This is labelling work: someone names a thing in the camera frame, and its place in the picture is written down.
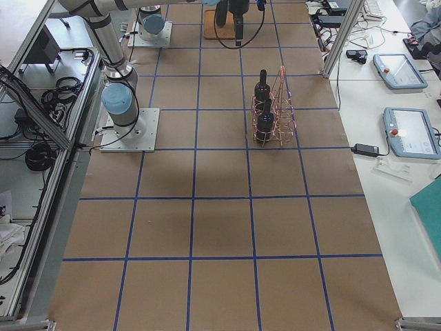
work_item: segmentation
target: teal folder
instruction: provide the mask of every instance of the teal folder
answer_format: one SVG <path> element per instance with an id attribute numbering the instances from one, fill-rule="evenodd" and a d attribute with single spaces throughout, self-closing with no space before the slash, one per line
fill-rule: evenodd
<path id="1" fill-rule="evenodd" d="M 441 259 L 441 177 L 411 197 L 411 203 Z"/>

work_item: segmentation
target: blue tape grid line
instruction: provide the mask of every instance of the blue tape grid line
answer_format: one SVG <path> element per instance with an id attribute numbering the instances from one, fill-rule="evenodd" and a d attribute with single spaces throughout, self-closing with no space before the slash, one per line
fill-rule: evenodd
<path id="1" fill-rule="evenodd" d="M 237 109 L 237 108 L 223 108 L 223 109 L 219 109 L 219 108 L 199 108 L 199 110 L 202 110 L 204 112 L 207 112 L 207 111 L 237 111 L 237 112 L 242 112 L 243 111 L 243 109 Z M 300 108 L 299 107 L 299 108 L 296 108 L 296 111 L 297 110 L 338 110 L 338 107 L 321 107 L 321 108 Z M 170 112 L 170 111 L 173 111 L 173 112 L 176 112 L 176 111 L 179 111 L 179 112 L 182 112 L 182 111 L 192 111 L 192 112 L 194 112 L 195 109 L 193 109 L 193 108 L 161 108 L 161 112 L 164 112 L 164 111 L 166 111 L 166 112 Z"/>
<path id="2" fill-rule="evenodd" d="M 264 26 L 272 26 L 274 23 L 264 23 Z M 310 22 L 283 22 L 278 23 L 286 26 L 310 26 Z M 199 26 L 200 23 L 173 23 L 174 26 Z M 245 22 L 245 26 L 259 26 L 260 23 Z"/>
<path id="3" fill-rule="evenodd" d="M 158 72 L 159 60 L 161 58 L 161 51 L 162 51 L 162 49 L 160 49 L 158 51 L 158 57 L 156 59 L 155 74 Z M 153 78 L 152 89 L 150 90 L 150 100 L 149 100 L 149 105 L 148 105 L 149 108 L 152 107 L 153 91 L 154 91 L 154 88 L 155 88 L 155 83 L 156 83 L 156 77 Z M 129 235 L 128 235 L 128 238 L 127 238 L 127 247 L 126 247 L 126 251 L 125 251 L 125 260 L 124 260 L 124 266 L 123 266 L 123 274 L 121 276 L 121 284 L 120 284 L 120 287 L 119 287 L 118 303 L 116 305 L 116 312 L 115 312 L 115 320 L 114 320 L 114 325 L 113 325 L 113 331 L 117 331 L 118 330 L 119 312 L 120 312 L 120 309 L 121 309 L 121 302 L 122 302 L 123 293 L 124 293 L 125 275 L 127 273 L 127 262 L 129 261 L 128 257 L 130 255 L 130 245 L 132 243 L 132 234 L 133 234 L 134 220 L 135 220 L 135 216 L 136 216 L 136 207 L 138 205 L 137 197 L 139 195 L 139 189 L 140 189 L 140 186 L 141 186 L 141 178 L 142 178 L 142 174 L 143 174 L 144 158 L 145 158 L 145 152 L 143 151 L 142 155 L 141 155 L 141 164 L 139 166 L 138 181 L 136 183 L 136 192 L 135 192 L 135 197 L 134 197 L 135 199 L 134 199 L 134 203 L 133 203 L 132 218 L 130 220 L 130 229 L 129 229 Z"/>
<path id="4" fill-rule="evenodd" d="M 201 22 L 203 21 L 203 7 L 201 7 Z M 187 318 L 185 321 L 185 330 L 190 330 L 190 317 L 192 310 L 192 273 L 193 273 L 193 239 L 194 239 L 194 205 L 196 200 L 196 162 L 197 162 L 197 147 L 198 147 L 198 122 L 199 122 L 199 99 L 201 93 L 201 59 L 202 59 L 202 36 L 203 25 L 201 24 L 201 38 L 199 39 L 199 63 L 198 63 L 198 91 L 196 94 L 196 125 L 194 129 L 194 156 L 193 156 L 193 181 L 192 181 L 192 213 L 190 220 L 190 243 L 189 243 L 189 263 L 188 263 L 188 284 L 187 284 Z"/>
<path id="5" fill-rule="evenodd" d="M 203 7 L 201 6 L 201 18 L 203 16 Z M 274 23 L 268 23 L 268 24 L 274 24 L 275 28 L 276 28 L 276 36 L 277 36 L 277 40 L 278 40 L 278 49 L 280 51 L 280 56 L 282 59 L 282 63 L 283 63 L 283 54 L 282 54 L 282 49 L 286 49 L 286 48 L 316 48 L 316 46 L 293 46 L 293 47 L 281 47 L 280 46 L 280 41 L 278 38 L 278 31 L 277 31 L 277 24 L 275 23 L 275 17 L 274 17 L 274 11 L 272 11 L 272 15 L 274 18 Z M 309 23 L 289 23 L 289 24 L 309 24 Z M 197 24 L 201 27 L 201 36 L 202 36 L 202 29 L 203 29 L 203 25 L 201 24 Z M 258 49 L 261 48 L 274 48 L 274 47 L 255 47 Z M 199 49 L 199 60 L 201 60 L 201 52 L 202 52 L 202 37 L 200 39 L 200 45 L 198 48 L 194 48 L 194 49 Z M 241 77 L 241 81 L 242 81 L 242 93 L 243 93 L 243 109 L 237 109 L 237 111 L 243 111 L 244 113 L 244 123 L 245 123 L 245 132 L 247 131 L 247 122 L 246 122 L 246 116 L 247 116 L 247 107 L 245 105 L 245 84 L 244 84 L 244 78 L 245 77 L 257 77 L 255 75 L 244 75 L 243 74 L 243 60 L 242 60 L 242 50 L 239 51 L 240 52 L 240 71 L 241 71 L 241 75 L 235 76 L 235 75 L 231 75 L 231 77 Z M 151 93 L 151 97 L 150 97 L 150 102 L 149 102 L 149 107 L 151 107 L 153 98 L 154 98 L 154 87 L 155 87 L 155 82 L 156 82 L 156 78 L 157 77 L 175 77 L 175 76 L 162 76 L 162 75 L 158 75 L 158 67 L 160 65 L 160 56 L 161 56 L 161 50 L 159 50 L 158 52 L 158 58 L 157 58 L 157 62 L 156 62 L 156 69 L 155 69 L 155 74 L 154 75 L 140 75 L 140 77 L 154 77 L 153 79 L 153 84 L 152 84 L 152 93 Z M 192 197 L 191 198 L 186 198 L 186 197 L 157 197 L 157 198 L 149 198 L 149 197 L 139 197 L 139 190 L 140 190 L 140 186 L 141 186 L 141 178 L 142 178 L 142 172 L 143 172 L 143 163 L 144 163 L 144 159 L 146 157 L 146 154 L 143 152 L 142 153 L 142 157 L 141 157 L 141 164 L 140 164 L 140 168 L 139 168 L 139 175 L 138 175 L 138 180 L 137 180 L 137 185 L 136 185 L 136 194 L 135 197 L 96 197 L 96 198 L 80 198 L 80 200 L 82 201 L 96 201 L 96 200 L 130 200 L 130 201 L 134 201 L 134 205 L 133 205 L 133 209 L 132 209 L 132 218 L 131 218 L 131 222 L 130 222 L 130 231 L 128 234 L 128 238 L 127 238 L 127 247 L 126 247 L 126 252 L 125 252 L 125 256 L 124 257 L 97 257 L 97 258 L 65 258 L 63 259 L 63 261 L 65 262 L 81 262 L 81 261 L 123 261 L 124 262 L 124 266 L 123 266 L 123 272 L 121 275 L 121 284 L 120 284 L 120 290 L 119 290 L 119 297 L 118 297 L 118 303 L 117 303 L 117 307 L 116 307 L 116 312 L 115 312 L 115 319 L 114 319 L 114 327 L 113 330 L 117 331 L 118 329 L 118 322 L 119 322 L 119 314 L 120 314 L 120 309 L 121 309 L 121 302 L 122 302 L 122 297 L 123 297 L 123 292 L 124 292 L 124 284 L 125 284 L 125 275 L 127 273 L 127 263 L 129 261 L 189 261 L 189 273 L 188 273 L 188 292 L 187 292 L 187 320 L 186 320 L 186 330 L 189 331 L 189 325 L 190 325 L 190 313 L 191 313 L 191 289 L 192 289 L 192 261 L 216 261 L 216 260 L 227 260 L 227 261 L 231 261 L 231 260 L 252 260 L 254 262 L 254 280 L 255 280 L 255 286 L 256 286 L 256 313 L 257 313 L 257 317 L 258 317 L 258 327 L 259 330 L 262 330 L 262 321 L 261 321 L 261 317 L 260 317 L 260 299 L 259 299 L 259 287 L 258 287 L 258 264 L 257 261 L 258 260 L 263 260 L 263 259 L 318 259 L 319 265 L 320 265 L 320 274 L 322 277 L 322 285 L 323 285 L 323 290 L 325 293 L 325 298 L 326 298 L 326 304 L 327 304 L 327 309 L 328 309 L 328 314 L 329 314 L 329 320 L 330 320 L 330 324 L 331 324 L 331 329 L 332 331 L 334 331 L 334 323 L 332 320 L 332 315 L 331 315 L 331 308 L 330 308 L 330 304 L 329 304 L 329 298 L 327 295 L 327 289 L 326 289 L 326 282 L 325 282 L 325 276 L 324 276 L 324 272 L 322 269 L 322 263 L 321 260 L 322 259 L 335 259 L 335 258 L 360 258 L 360 257 L 382 257 L 381 254 L 324 254 L 321 255 L 320 254 L 320 249 L 318 247 L 318 238 L 317 238 L 317 234 L 316 234 L 316 229 L 315 229 L 315 225 L 314 225 L 314 216 L 312 213 L 312 209 L 311 209 L 311 198 L 316 198 L 316 197 L 327 197 L 327 198 L 338 198 L 338 197 L 363 197 L 363 194 L 322 194 L 322 195 L 311 195 L 308 192 L 308 187 L 307 187 L 307 182 L 306 182 L 306 174 L 305 174 L 305 167 L 303 165 L 302 162 L 302 150 L 308 150 L 308 149 L 346 149 L 348 148 L 348 146 L 337 146 L 337 147 L 316 147 L 316 148 L 302 148 L 299 144 L 299 139 L 298 139 L 298 135 L 296 132 L 296 140 L 298 143 L 298 148 L 281 148 L 281 149 L 288 149 L 288 150 L 297 150 L 299 153 L 299 157 L 300 157 L 300 164 L 302 167 L 302 175 L 303 175 L 303 180 L 304 180 L 304 185 L 305 185 L 305 189 L 306 189 L 306 195 L 294 195 L 294 196 L 268 196 L 268 197 L 253 197 L 252 196 L 252 179 L 251 179 L 251 166 L 250 166 L 250 159 L 249 159 L 249 151 L 250 150 L 260 150 L 258 148 L 250 148 L 249 144 L 248 144 L 248 139 L 247 136 L 245 136 L 245 141 L 246 141 L 246 148 L 245 149 L 210 149 L 210 148 L 197 148 L 198 145 L 198 141 L 197 141 L 197 133 L 198 133 L 198 112 L 199 112 L 199 94 L 200 94 L 200 88 L 201 88 L 201 77 L 216 77 L 214 75 L 207 75 L 207 76 L 203 76 L 201 75 L 201 61 L 199 61 L 199 69 L 198 69 L 198 73 L 199 75 L 198 77 L 198 92 L 197 92 L 197 106 L 196 106 L 196 127 L 195 127 L 195 148 L 188 148 L 188 149 L 169 149 L 169 150 L 191 150 L 194 151 L 194 169 L 193 169 L 193 186 L 192 186 Z M 288 77 L 306 77 L 306 76 L 318 76 L 319 74 L 293 74 L 293 75 L 288 75 Z M 329 108 L 297 108 L 297 110 L 336 110 L 337 107 L 329 107 Z M 249 183 L 249 196 L 248 197 L 229 197 L 229 198 L 225 198 L 225 197 L 195 197 L 196 194 L 196 155 L 198 150 L 244 150 L 246 151 L 247 154 L 247 174 L 248 174 L 248 183 Z M 313 255 L 286 255 L 286 256 L 257 256 L 256 254 L 256 237 L 255 237 L 255 232 L 254 232 L 254 216 L 253 216 L 253 199 L 288 199 L 288 198 L 306 198 L 308 201 L 308 206 L 309 206 L 309 213 L 310 213 L 310 217 L 311 217 L 311 224 L 313 226 L 313 231 L 314 231 L 314 240 L 316 243 L 316 251 L 317 254 L 313 254 Z M 161 199 L 191 199 L 192 200 L 192 213 L 191 213 L 191 230 L 190 230 L 190 245 L 189 245 L 189 256 L 188 257 L 130 257 L 130 245 L 131 245 L 131 240 L 132 240 L 132 233 L 133 233 L 133 228 L 134 228 L 134 220 L 135 220 L 135 216 L 136 216 L 136 207 L 137 207 L 137 203 L 138 200 L 146 200 L 146 199 L 151 199 L 151 200 L 161 200 Z M 198 199 L 249 199 L 249 207 L 250 207 L 250 213 L 251 213 L 251 227 L 252 227 L 252 245 L 253 245 L 253 255 L 250 257 L 193 257 L 193 233 L 194 233 L 194 204 L 195 201 Z"/>
<path id="6" fill-rule="evenodd" d="M 274 22 L 276 22 L 276 18 L 274 16 L 274 11 L 272 11 L 272 12 L 273 12 Z M 279 38 L 277 24 L 274 24 L 274 26 L 275 26 L 275 29 L 276 29 L 277 42 L 278 42 L 278 45 L 280 47 L 280 38 Z M 282 60 L 282 65 L 283 65 L 284 62 L 283 62 L 282 48 L 279 48 L 279 52 L 280 52 L 280 58 Z M 288 81 L 286 81 L 285 83 L 286 83 L 286 88 L 289 89 Z M 332 317 L 331 304 L 329 302 L 329 295 L 328 295 L 328 291 L 327 291 L 325 272 L 323 270 L 322 259 L 320 257 L 320 246 L 318 244 L 318 235 L 317 235 L 317 231 L 316 231 L 316 225 L 315 225 L 315 222 L 314 222 L 314 214 L 312 212 L 311 197 L 309 196 L 309 188 L 308 188 L 308 184 L 307 184 L 305 165 L 303 163 L 301 144 L 300 144 L 300 139 L 298 137 L 298 131 L 297 130 L 295 130 L 295 135 L 296 135 L 297 146 L 299 147 L 299 149 L 298 149 L 298 157 L 300 159 L 300 167 L 301 167 L 301 170 L 302 170 L 303 182 L 305 184 L 305 192 L 306 192 L 306 195 L 307 195 L 306 199 L 307 199 L 307 203 L 308 203 L 309 216 L 311 218 L 311 226 L 312 226 L 313 235 L 314 235 L 314 242 L 315 242 L 315 245 L 316 245 L 317 260 L 318 260 L 318 266 L 320 268 L 320 276 L 321 276 L 321 279 L 322 279 L 323 294 L 325 296 L 325 302 L 326 302 L 326 307 L 327 307 L 327 311 L 328 311 L 329 324 L 331 326 L 331 331 L 335 331 L 334 319 Z"/>
<path id="7" fill-rule="evenodd" d="M 218 46 L 204 46 L 204 47 L 169 47 L 169 50 L 198 50 L 200 48 L 203 48 L 205 50 L 224 50 L 224 47 L 218 47 Z M 296 48 L 317 48 L 315 45 L 311 46 L 283 46 L 280 47 L 283 50 L 291 50 Z M 278 49 L 278 47 L 273 46 L 247 46 L 247 49 L 253 50 L 253 49 L 259 49 L 259 50 L 266 50 L 266 49 Z"/>
<path id="8" fill-rule="evenodd" d="M 242 50 L 239 50 L 240 59 L 240 73 L 243 74 L 243 59 Z M 245 103 L 245 82 L 244 77 L 241 79 L 242 83 L 242 100 L 243 100 L 243 123 L 245 127 L 245 147 L 247 156 L 247 178 L 248 178 L 248 198 L 249 198 L 249 215 L 251 221 L 251 236 L 253 245 L 253 268 L 254 268 L 254 286 L 256 295 L 256 313 L 257 313 L 257 325 L 259 331 L 262 331 L 262 317 L 260 313 L 260 295 L 259 295 L 259 280 L 258 280 L 258 266 L 256 259 L 256 231 L 254 229 L 254 212 L 253 212 L 253 192 L 252 192 L 252 179 L 251 179 L 251 165 L 249 162 L 249 144 L 248 144 L 248 125 L 247 125 L 247 105 Z"/>
<path id="9" fill-rule="evenodd" d="M 263 195 L 251 199 L 294 199 L 294 198 L 361 198 L 364 194 L 293 194 Z M 115 201 L 115 200 L 244 200 L 250 197 L 92 197 L 80 198 L 80 201 Z"/>
<path id="10" fill-rule="evenodd" d="M 310 77 L 310 76 L 322 76 L 321 74 L 290 74 L 287 75 L 287 77 Z M 177 78 L 177 77 L 204 77 L 204 78 L 224 78 L 224 77 L 256 77 L 255 74 L 248 74 L 248 75 L 240 75 L 240 74 L 140 74 L 138 77 L 165 77 L 165 78 Z"/>
<path id="11" fill-rule="evenodd" d="M 262 255 L 249 257 L 66 257 L 63 262 L 97 261 L 234 261 L 234 260 L 297 260 L 297 259 L 359 259 L 376 258 L 383 255 L 373 254 L 306 254 L 306 255 Z"/>

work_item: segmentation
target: keyboard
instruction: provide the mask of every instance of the keyboard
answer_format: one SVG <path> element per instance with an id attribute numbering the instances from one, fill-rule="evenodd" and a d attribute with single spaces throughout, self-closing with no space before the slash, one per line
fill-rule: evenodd
<path id="1" fill-rule="evenodd" d="M 365 0 L 362 14 L 367 21 L 381 21 L 384 17 L 377 0 Z"/>

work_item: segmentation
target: white mounting plate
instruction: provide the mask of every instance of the white mounting plate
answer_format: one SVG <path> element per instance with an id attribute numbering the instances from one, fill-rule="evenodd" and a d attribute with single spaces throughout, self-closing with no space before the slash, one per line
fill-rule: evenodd
<path id="1" fill-rule="evenodd" d="M 121 140 L 116 141 L 118 136 L 115 131 L 107 130 L 103 134 L 101 145 L 113 141 L 116 142 L 109 146 L 101 147 L 100 150 L 102 152 L 153 152 L 156 143 L 156 133 L 158 131 L 159 113 L 159 108 L 140 108 L 139 119 L 142 119 L 145 123 L 145 128 L 142 129 L 144 133 L 140 134 L 138 137 L 130 139 L 122 138 Z M 106 125 L 113 126 L 113 120 L 110 116 L 107 119 Z"/>
<path id="2" fill-rule="evenodd" d="M 133 31 L 139 32 L 139 24 L 136 25 L 136 29 L 135 29 L 135 23 L 136 22 L 133 23 L 132 32 Z M 130 48 L 133 48 L 133 40 L 135 40 L 135 44 L 134 44 L 135 48 L 169 48 L 170 39 L 172 38 L 172 26 L 173 26 L 172 22 L 166 21 L 163 30 L 158 35 L 158 38 L 153 39 L 151 41 L 142 39 L 138 33 L 131 34 L 129 38 L 128 46 Z"/>

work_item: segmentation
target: white table surface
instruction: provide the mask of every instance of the white table surface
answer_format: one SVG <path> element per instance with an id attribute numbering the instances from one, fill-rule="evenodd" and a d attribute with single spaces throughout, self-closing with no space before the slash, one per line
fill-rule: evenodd
<path id="1" fill-rule="evenodd" d="M 15 71 L 54 0 L 0 0 L 0 63 Z"/>
<path id="2" fill-rule="evenodd" d="M 395 6 L 393 0 L 377 0 L 383 14 L 387 17 L 387 20 L 383 23 L 382 27 L 390 31 L 410 32 L 409 27 L 402 18 L 400 11 Z M 380 22 L 370 21 L 369 27 L 379 26 Z M 366 26 L 365 22 L 361 22 L 360 26 L 363 28 Z M 340 80 L 377 80 L 382 78 L 377 73 L 376 68 L 372 63 L 373 56 L 375 54 L 391 54 L 391 53 L 404 53 L 409 54 L 406 46 L 403 43 L 403 39 L 407 38 L 406 33 L 390 33 L 387 31 L 381 31 L 379 28 L 370 28 L 365 31 L 360 31 L 359 27 L 353 29 L 353 33 L 349 36 L 349 40 L 354 41 L 363 46 L 369 46 L 372 49 L 367 50 L 367 62 L 364 65 L 360 65 L 346 58 L 347 50 L 361 50 L 362 48 L 352 43 L 346 42 L 342 54 L 340 56 Z M 413 60 L 417 69 L 427 70 L 431 69 L 431 65 L 427 60 Z M 330 79 L 336 79 L 338 64 L 335 65 Z M 427 81 L 438 81 L 439 78 L 434 72 L 427 72 L 423 74 L 423 77 Z"/>
<path id="3" fill-rule="evenodd" d="M 331 82 L 336 90 L 336 82 Z M 419 93 L 396 94 L 380 81 L 340 81 L 343 126 L 350 145 L 364 143 L 387 151 L 382 113 L 386 107 L 424 108 L 432 126 L 441 128 L 441 109 L 436 99 L 440 81 L 432 81 Z M 441 316 L 441 264 L 411 207 L 409 197 L 441 173 L 441 162 L 398 158 L 385 159 L 394 170 L 410 167 L 412 183 L 378 172 L 378 160 L 354 155 L 389 276 L 404 317 Z"/>

